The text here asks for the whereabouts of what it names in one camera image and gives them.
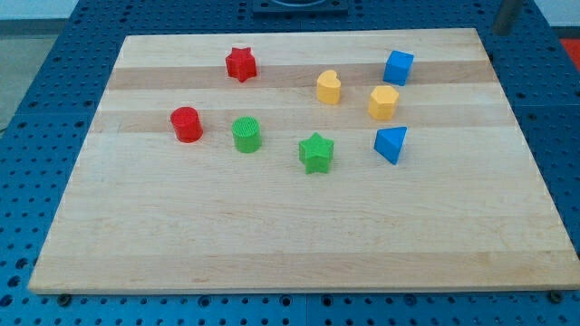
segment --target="hexagonal prism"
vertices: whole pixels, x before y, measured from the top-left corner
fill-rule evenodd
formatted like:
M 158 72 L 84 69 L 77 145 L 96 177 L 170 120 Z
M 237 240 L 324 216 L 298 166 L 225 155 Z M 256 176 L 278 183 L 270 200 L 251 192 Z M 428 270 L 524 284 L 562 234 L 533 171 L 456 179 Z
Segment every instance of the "hexagonal prism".
M 390 120 L 397 109 L 399 92 L 392 86 L 377 86 L 369 100 L 369 114 L 376 120 Z

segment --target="plastic block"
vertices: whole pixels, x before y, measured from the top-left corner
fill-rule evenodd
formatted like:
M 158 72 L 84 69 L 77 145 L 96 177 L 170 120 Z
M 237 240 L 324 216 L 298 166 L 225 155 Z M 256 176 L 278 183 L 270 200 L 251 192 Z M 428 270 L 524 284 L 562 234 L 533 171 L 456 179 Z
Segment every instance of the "plastic block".
M 252 55 L 252 48 L 232 48 L 232 53 L 226 57 L 227 75 L 245 82 L 248 78 L 256 77 L 256 58 Z
M 198 112 L 191 107 L 181 107 L 171 113 L 171 124 L 175 136 L 181 142 L 194 142 L 201 138 L 203 129 L 199 121 Z
M 253 153 L 262 146 L 260 124 L 255 118 L 241 117 L 232 124 L 234 145 L 242 153 Z
M 369 99 L 369 114 L 377 120 L 390 120 L 397 109 L 399 92 L 392 86 L 377 86 Z
M 411 73 L 413 58 L 414 56 L 412 54 L 399 51 L 391 52 L 389 60 L 387 60 L 387 64 L 385 64 L 382 79 L 385 82 L 404 86 L 405 83 L 407 83 L 409 74 Z
M 299 158 L 306 166 L 306 174 L 328 173 L 333 160 L 334 141 L 323 138 L 315 132 L 309 139 L 300 141 Z
M 393 165 L 397 165 L 406 133 L 407 127 L 377 130 L 377 137 L 374 140 L 374 150 L 387 158 Z
M 341 100 L 341 81 L 334 70 L 328 70 L 318 76 L 316 81 L 316 98 L 322 103 L 338 104 Z

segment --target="yellow block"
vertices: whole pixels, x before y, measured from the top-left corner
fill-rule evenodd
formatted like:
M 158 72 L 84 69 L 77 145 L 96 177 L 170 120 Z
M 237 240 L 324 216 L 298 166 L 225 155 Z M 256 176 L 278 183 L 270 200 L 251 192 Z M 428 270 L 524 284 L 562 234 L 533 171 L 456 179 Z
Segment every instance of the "yellow block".
M 390 120 L 397 109 L 399 92 L 392 86 L 377 86 L 369 100 L 369 114 L 377 120 Z
M 318 76 L 316 97 L 326 104 L 338 104 L 341 100 L 341 81 L 337 78 L 335 71 L 325 71 Z

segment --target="red star block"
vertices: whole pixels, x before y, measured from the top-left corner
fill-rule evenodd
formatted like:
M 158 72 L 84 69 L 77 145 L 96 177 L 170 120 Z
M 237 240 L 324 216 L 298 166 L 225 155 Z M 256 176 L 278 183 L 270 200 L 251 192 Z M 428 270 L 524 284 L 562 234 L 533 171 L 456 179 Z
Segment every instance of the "red star block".
M 252 48 L 232 48 L 232 53 L 226 57 L 227 75 L 237 78 L 240 82 L 257 76 L 256 58 Z

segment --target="blue triangular prism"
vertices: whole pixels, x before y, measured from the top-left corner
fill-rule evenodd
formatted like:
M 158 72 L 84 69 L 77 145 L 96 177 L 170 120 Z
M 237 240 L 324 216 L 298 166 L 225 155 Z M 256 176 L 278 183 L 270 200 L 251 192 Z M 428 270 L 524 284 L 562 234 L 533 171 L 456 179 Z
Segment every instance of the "blue triangular prism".
M 399 153 L 401 153 L 406 133 L 407 127 L 377 130 L 377 138 L 374 141 L 374 150 L 387 158 L 387 160 L 389 160 L 393 165 L 397 165 L 397 162 L 399 161 Z

